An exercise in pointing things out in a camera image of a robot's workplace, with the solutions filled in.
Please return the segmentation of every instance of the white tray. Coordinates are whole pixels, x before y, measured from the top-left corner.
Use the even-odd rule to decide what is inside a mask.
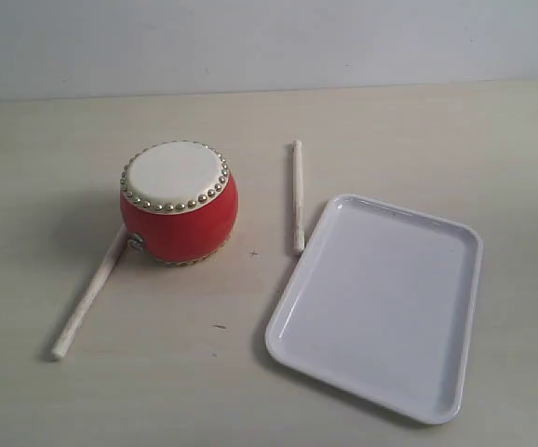
[[[460,409],[482,241],[472,229],[337,196],[265,334],[302,373],[426,424]]]

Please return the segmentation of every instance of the white wall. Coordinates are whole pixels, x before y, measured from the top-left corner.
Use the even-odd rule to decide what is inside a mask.
[[[0,0],[0,99],[538,77],[538,0]]]

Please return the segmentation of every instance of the drum rim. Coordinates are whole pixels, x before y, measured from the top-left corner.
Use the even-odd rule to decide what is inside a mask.
[[[211,153],[213,153],[217,158],[219,158],[221,170],[218,173],[219,175],[216,179],[216,183],[206,190],[199,191],[196,196],[188,197],[184,200],[173,202],[167,201],[161,203],[146,195],[136,194],[130,188],[130,182],[128,179],[128,170],[132,163],[135,161],[135,159],[137,159],[137,157],[139,157],[141,154],[146,153],[149,149],[153,149],[154,147],[158,147],[164,144],[170,144],[171,142],[190,142],[193,144],[199,144],[206,149],[209,149]],[[186,212],[200,210],[202,207],[207,206],[213,200],[218,198],[223,193],[225,186],[228,184],[228,182],[230,182],[232,172],[228,167],[227,160],[225,159],[223,154],[221,154],[217,149],[203,142],[193,142],[190,140],[173,140],[171,142],[161,142],[160,144],[154,144],[150,147],[146,147],[145,149],[137,153],[134,157],[132,157],[122,169],[122,174],[120,176],[120,190],[122,196],[127,200],[128,203],[130,203],[138,210],[160,215],[184,214]]]

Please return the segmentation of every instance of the tray rim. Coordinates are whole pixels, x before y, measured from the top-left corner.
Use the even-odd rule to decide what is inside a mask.
[[[470,237],[472,237],[476,241],[477,247],[476,247],[476,256],[474,260],[474,275],[472,276],[467,315],[466,315],[465,323],[464,323],[462,353],[461,353],[460,365],[459,365],[458,374],[457,374],[457,382],[455,386],[455,399],[453,401],[453,404],[450,406],[450,408],[446,412],[417,413],[413,411],[412,409],[400,408],[394,403],[380,399],[376,396],[371,395],[370,393],[363,392],[359,389],[353,389],[352,386],[349,386],[345,382],[341,382],[338,380],[333,380],[332,378],[325,377],[324,374],[322,374],[320,371],[317,371],[317,370],[313,371],[312,369],[311,370],[305,369],[302,365],[296,364],[295,361],[291,361],[287,357],[284,357],[276,344],[277,340],[275,340],[272,337],[272,333],[274,332],[274,327],[276,325],[277,317],[281,314],[281,312],[284,310],[286,306],[287,297],[289,296],[289,292],[293,286],[295,278],[297,277],[297,275],[299,275],[299,271],[301,269],[301,265],[303,265],[304,259],[308,256],[307,253],[309,252],[309,248],[312,248],[315,245],[315,241],[318,240],[320,238],[321,233],[325,231],[326,229],[325,227],[328,224],[328,218],[330,214],[335,211],[335,207],[337,207],[337,205],[340,202],[345,201],[345,200],[359,200],[359,201],[367,202],[370,205],[376,206],[379,208],[383,208],[387,210],[394,210],[394,211],[401,211],[401,212],[411,214],[413,216],[437,221],[442,224],[448,224],[458,229],[464,230],[466,233],[470,235]],[[269,352],[271,357],[274,360],[276,360],[278,363],[281,363],[282,365],[287,366],[288,368],[291,368],[294,371],[303,373],[309,377],[312,377],[330,386],[335,386],[344,392],[353,394],[363,400],[367,400],[372,403],[375,403],[395,413],[400,413],[402,415],[405,415],[420,423],[423,423],[426,425],[439,425],[439,424],[444,424],[446,422],[449,422],[450,420],[452,420],[453,418],[457,416],[462,406],[462,401],[463,401],[463,396],[464,396],[464,382],[465,382],[465,375],[466,375],[467,363],[468,363],[468,358],[469,358],[469,348],[470,348],[471,339],[472,339],[474,314],[475,314],[475,308],[476,308],[477,295],[479,291],[479,279],[480,279],[483,254],[484,254],[484,243],[479,233],[476,230],[474,230],[472,227],[464,223],[458,223],[449,219],[434,216],[434,215],[420,212],[417,210],[411,210],[408,208],[399,207],[397,205],[383,202],[381,200],[377,200],[374,198],[369,198],[369,197],[360,196],[356,194],[339,194],[333,197],[331,200],[329,200],[329,202],[326,204],[325,208],[323,209],[323,212],[321,213],[321,216],[318,219],[318,222],[316,223],[315,231],[312,233],[312,235],[308,239],[306,250],[303,251],[298,263],[294,267],[294,270],[292,271],[292,274],[289,277],[288,284],[283,290],[281,297],[279,299],[279,302],[277,303],[276,308],[269,320],[269,323],[267,324],[267,327],[265,328],[264,339],[265,339],[265,345],[267,347],[267,351]]]

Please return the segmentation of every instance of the drum body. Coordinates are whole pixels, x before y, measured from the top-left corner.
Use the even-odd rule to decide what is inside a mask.
[[[164,143],[125,166],[120,209],[129,246],[166,264],[191,264],[230,236],[238,192],[225,158],[214,149]]]

